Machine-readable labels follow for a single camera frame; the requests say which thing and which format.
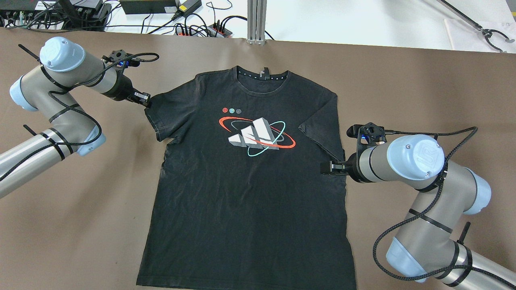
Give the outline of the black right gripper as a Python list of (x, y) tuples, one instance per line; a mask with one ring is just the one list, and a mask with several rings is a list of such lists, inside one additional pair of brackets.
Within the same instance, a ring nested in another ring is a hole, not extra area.
[(321, 174), (333, 176), (350, 176), (352, 180), (363, 183), (363, 175), (359, 169), (357, 153), (351, 154), (347, 161), (321, 163)]

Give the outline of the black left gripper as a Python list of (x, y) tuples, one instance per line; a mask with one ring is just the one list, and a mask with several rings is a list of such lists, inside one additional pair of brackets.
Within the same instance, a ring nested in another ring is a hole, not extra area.
[(134, 101), (138, 104), (149, 108), (151, 106), (150, 95), (148, 93), (135, 92), (133, 84), (129, 77), (123, 73), (118, 72), (114, 86), (108, 91), (108, 98), (115, 101)]

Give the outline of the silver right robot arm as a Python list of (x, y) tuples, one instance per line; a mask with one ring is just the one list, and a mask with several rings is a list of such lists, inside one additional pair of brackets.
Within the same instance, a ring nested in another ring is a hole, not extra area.
[(373, 244), (373, 260), (402, 281), (440, 280), (457, 290), (514, 290), (515, 273), (470, 250), (450, 235), (463, 215), (479, 213), (491, 188), (474, 171), (452, 162), (435, 136), (402, 133), (356, 134), (356, 153), (347, 161), (321, 164), (322, 174), (349, 176), (359, 183), (402, 182), (418, 192), (402, 222)]

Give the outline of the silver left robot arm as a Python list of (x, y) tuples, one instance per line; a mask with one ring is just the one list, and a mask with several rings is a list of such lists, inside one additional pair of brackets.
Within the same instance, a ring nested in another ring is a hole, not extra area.
[(149, 106), (150, 95), (124, 75), (126, 68), (149, 62), (149, 56), (118, 50), (99, 59), (69, 39), (46, 41), (39, 66), (20, 77), (10, 95), (23, 109), (41, 112), (51, 127), (1, 154), (1, 197), (66, 157), (85, 156), (105, 143), (101, 125), (70, 94), (74, 88), (86, 86), (115, 101)]

